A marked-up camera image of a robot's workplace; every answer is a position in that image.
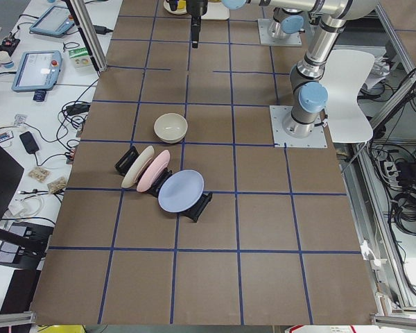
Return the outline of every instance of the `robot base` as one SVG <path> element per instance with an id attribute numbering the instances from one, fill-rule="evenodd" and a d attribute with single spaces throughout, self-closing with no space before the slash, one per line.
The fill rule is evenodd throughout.
<path id="1" fill-rule="evenodd" d="M 308 137 L 298 139 L 289 135 L 282 126 L 285 116 L 291 112 L 292 106 L 272 105 L 270 106 L 272 138 L 276 147 L 296 147 L 296 148 L 326 148 L 324 129 L 322 126 L 315 127 Z"/>
<path id="2" fill-rule="evenodd" d="M 272 19 L 258 19 L 257 26 L 259 27 L 259 37 L 261 38 L 261 45 L 270 46 L 302 46 L 299 33 L 293 33 L 290 37 L 280 40 L 273 38 L 268 34 L 268 27 L 270 26 Z"/>

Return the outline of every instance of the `box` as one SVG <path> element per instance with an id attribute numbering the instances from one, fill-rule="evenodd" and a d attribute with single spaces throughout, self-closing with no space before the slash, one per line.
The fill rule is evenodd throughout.
<path id="1" fill-rule="evenodd" d="M 91 58 L 89 57 L 86 47 L 79 49 L 69 50 L 69 59 L 71 59 L 74 67 L 84 67 L 92 65 Z"/>

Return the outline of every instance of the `black connector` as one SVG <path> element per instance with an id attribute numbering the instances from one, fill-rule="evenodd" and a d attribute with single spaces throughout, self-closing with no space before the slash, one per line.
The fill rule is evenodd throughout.
<path id="1" fill-rule="evenodd" d="M 99 35 L 106 35 L 107 33 L 111 33 L 113 30 L 108 29 L 106 26 L 96 26 L 94 25 L 94 29 L 97 34 Z"/>

